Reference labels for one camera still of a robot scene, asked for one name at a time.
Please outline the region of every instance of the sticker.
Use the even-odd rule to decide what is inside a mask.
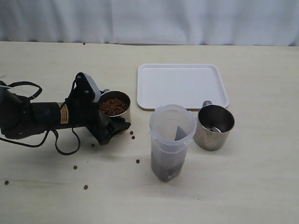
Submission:
[[[69,109],[67,108],[67,105],[65,104],[61,110],[60,110],[60,124],[68,124],[69,123]]]

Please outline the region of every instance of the plastic tray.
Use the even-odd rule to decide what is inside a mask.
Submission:
[[[137,103],[145,110],[176,104],[200,109],[205,100],[227,107],[220,73],[211,64],[144,64],[138,68]]]

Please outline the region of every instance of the white backdrop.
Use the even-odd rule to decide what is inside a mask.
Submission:
[[[299,0],[0,0],[0,40],[299,45]]]

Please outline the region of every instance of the plastic container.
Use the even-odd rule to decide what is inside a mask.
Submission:
[[[179,105],[159,107],[150,120],[151,169],[161,181],[179,175],[196,131],[196,118]]]

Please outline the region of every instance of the metal mug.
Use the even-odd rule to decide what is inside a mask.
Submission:
[[[99,99],[99,104],[101,104],[101,102],[105,102],[106,100],[112,99],[112,98],[117,98],[117,99],[123,100],[125,103],[128,104],[128,108],[126,109],[126,111],[124,113],[119,114],[119,115],[114,115],[114,116],[106,115],[106,114],[99,112],[103,127],[105,127],[110,121],[131,123],[131,112],[130,112],[131,100],[130,100],[130,97],[127,94],[120,92],[120,91],[105,90]]]
[[[235,119],[231,112],[207,100],[198,112],[194,140],[201,148],[216,151],[224,145],[234,125]]]

